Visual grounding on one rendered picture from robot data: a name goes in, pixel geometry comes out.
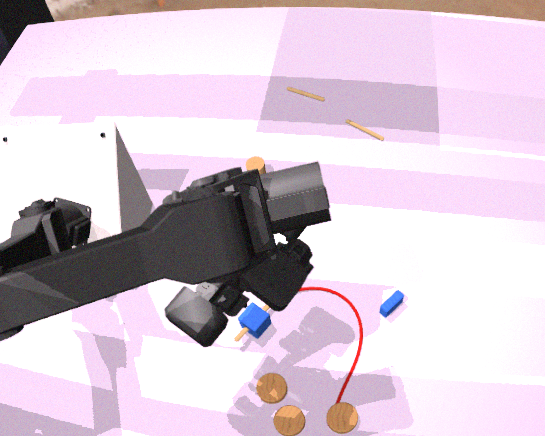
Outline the round tan wooden disc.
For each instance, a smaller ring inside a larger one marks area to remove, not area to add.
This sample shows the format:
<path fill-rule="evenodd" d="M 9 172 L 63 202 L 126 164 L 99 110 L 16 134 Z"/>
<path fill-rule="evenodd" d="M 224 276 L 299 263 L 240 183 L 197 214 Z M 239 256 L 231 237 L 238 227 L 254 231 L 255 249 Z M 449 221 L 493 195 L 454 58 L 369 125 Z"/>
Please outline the round tan wooden disc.
<path fill-rule="evenodd" d="M 263 402 L 277 404 L 287 394 L 285 379 L 278 373 L 266 373 L 259 378 L 257 393 Z"/>
<path fill-rule="evenodd" d="M 296 406 L 285 405 L 274 416 L 274 426 L 283 436 L 296 436 L 305 427 L 305 416 Z"/>

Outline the red string with thin wooden stick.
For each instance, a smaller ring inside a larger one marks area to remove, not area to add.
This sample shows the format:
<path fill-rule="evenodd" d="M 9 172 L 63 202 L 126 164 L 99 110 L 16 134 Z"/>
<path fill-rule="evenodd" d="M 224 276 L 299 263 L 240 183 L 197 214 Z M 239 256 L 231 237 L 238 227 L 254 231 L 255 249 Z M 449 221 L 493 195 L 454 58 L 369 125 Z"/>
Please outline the red string with thin wooden stick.
<path fill-rule="evenodd" d="M 351 377 L 352 375 L 352 372 L 355 368 L 355 365 L 360 357 L 360 353 L 361 353 L 361 348 L 362 348 L 362 342 L 363 342 L 363 330 L 362 330 L 362 320 L 361 320 L 361 317 L 359 316 L 358 314 L 358 311 L 356 310 L 356 308 L 354 307 L 354 305 L 350 302 L 350 300 L 348 300 L 346 297 L 344 297 L 343 295 L 341 295 L 340 293 L 336 292 L 336 291 L 333 291 L 331 289 L 328 289 L 328 288 L 323 288 L 323 287 L 301 287 L 301 289 L 299 291 L 303 291 L 303 290 L 322 290 L 322 291 L 327 291 L 327 292 L 330 292 L 332 294 L 335 294 L 337 295 L 338 297 L 342 298 L 344 301 L 347 301 L 350 305 L 350 307 L 352 308 L 352 310 L 354 311 L 356 317 L 358 318 L 358 322 L 359 322 L 359 346 L 358 346 L 358 351 L 357 351 L 357 355 L 356 355 L 356 358 L 354 360 L 354 363 L 353 363 L 353 366 L 349 372 L 349 375 L 343 385 L 343 388 L 341 389 L 338 397 L 337 397 L 337 400 L 336 400 L 336 403 L 340 403 L 340 400 L 341 400 L 341 396 L 343 395 L 343 392 L 344 392 L 344 389 L 349 381 L 349 378 Z M 262 308 L 265 312 L 267 312 L 269 310 L 269 306 L 265 305 L 263 308 Z M 248 329 L 245 327 L 239 334 L 237 334 L 234 338 L 234 340 L 236 342 L 238 342 L 244 335 L 246 335 L 248 332 Z M 336 404 L 335 403 L 335 404 Z"/>

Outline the round wooden button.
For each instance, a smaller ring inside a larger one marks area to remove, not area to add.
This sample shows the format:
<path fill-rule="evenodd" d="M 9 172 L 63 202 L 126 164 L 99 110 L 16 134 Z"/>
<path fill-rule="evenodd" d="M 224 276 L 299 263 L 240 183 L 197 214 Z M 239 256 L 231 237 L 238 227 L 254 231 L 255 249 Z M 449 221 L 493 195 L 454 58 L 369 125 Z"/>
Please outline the round wooden button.
<path fill-rule="evenodd" d="M 358 414 L 354 406 L 347 402 L 334 404 L 327 413 L 326 423 L 338 434 L 351 432 L 357 425 Z"/>

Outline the small tan wooden cylinder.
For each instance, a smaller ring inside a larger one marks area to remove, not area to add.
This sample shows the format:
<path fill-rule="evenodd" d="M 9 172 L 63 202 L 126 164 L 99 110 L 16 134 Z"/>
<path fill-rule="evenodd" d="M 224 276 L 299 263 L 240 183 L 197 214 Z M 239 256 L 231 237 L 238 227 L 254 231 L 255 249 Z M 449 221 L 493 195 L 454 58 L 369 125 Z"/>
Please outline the small tan wooden cylinder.
<path fill-rule="evenodd" d="M 251 170 L 258 168 L 259 174 L 266 173 L 265 162 L 259 156 L 252 156 L 246 161 L 246 169 Z"/>

